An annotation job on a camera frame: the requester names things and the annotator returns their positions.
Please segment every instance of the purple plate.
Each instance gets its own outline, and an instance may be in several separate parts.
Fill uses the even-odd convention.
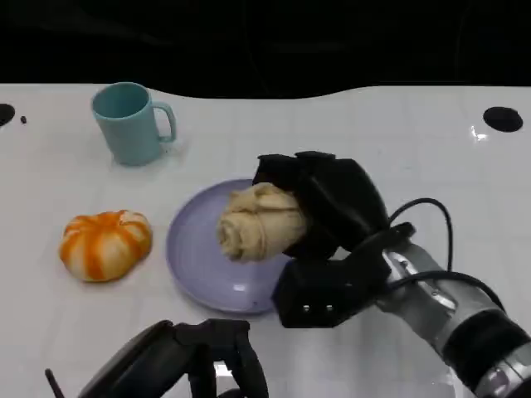
[[[251,180],[222,182],[198,193],[173,219],[166,240],[169,268],[178,286],[208,307],[232,313],[263,313],[289,257],[260,263],[231,262],[217,242],[216,225],[229,194]]]

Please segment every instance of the ceramic mug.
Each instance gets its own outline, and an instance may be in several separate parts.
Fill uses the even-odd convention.
[[[153,109],[163,110],[169,119],[171,135],[160,135]],[[116,162],[141,166],[162,154],[160,143],[177,137],[172,108],[153,102],[148,89],[129,82],[115,83],[99,91],[92,99],[92,112]]]

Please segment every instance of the white tabletop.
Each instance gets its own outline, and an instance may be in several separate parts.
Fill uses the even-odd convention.
[[[487,282],[531,331],[530,89],[368,88],[299,100],[153,92],[178,116],[178,143],[139,168],[113,163],[90,113],[97,90],[0,89],[0,103],[17,110],[0,128],[1,396],[51,397],[45,367],[67,397],[76,396],[121,345],[152,323],[219,318],[175,289],[164,238],[188,198],[215,182],[252,176],[263,153],[314,149],[355,158],[390,211],[419,196],[440,199],[455,222],[455,269]],[[495,105],[517,109],[524,128],[512,134],[488,128],[482,114]],[[122,208],[148,217],[152,253],[117,283],[79,283],[57,254],[62,228],[75,215]],[[408,220],[418,229],[416,242],[443,263],[441,216],[427,206],[411,210]],[[455,396],[447,368],[431,349],[375,308],[329,330],[284,330],[274,314],[254,318],[251,343],[273,398]],[[230,384],[220,379],[222,388]],[[168,395],[188,397],[186,383]]]

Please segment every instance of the bread roll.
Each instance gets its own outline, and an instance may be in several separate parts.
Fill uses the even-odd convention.
[[[231,194],[217,225],[217,237],[229,259],[260,261],[282,253],[306,229],[306,219],[295,198],[263,182]]]
[[[149,253],[151,242],[143,215],[108,211],[75,217],[65,228],[59,256],[76,278],[105,282],[126,274]]]

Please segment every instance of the plush pumpkin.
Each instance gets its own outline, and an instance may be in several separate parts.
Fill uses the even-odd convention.
[[[59,256],[78,279],[104,282],[127,273],[151,250],[148,220],[132,211],[77,216],[66,226]]]

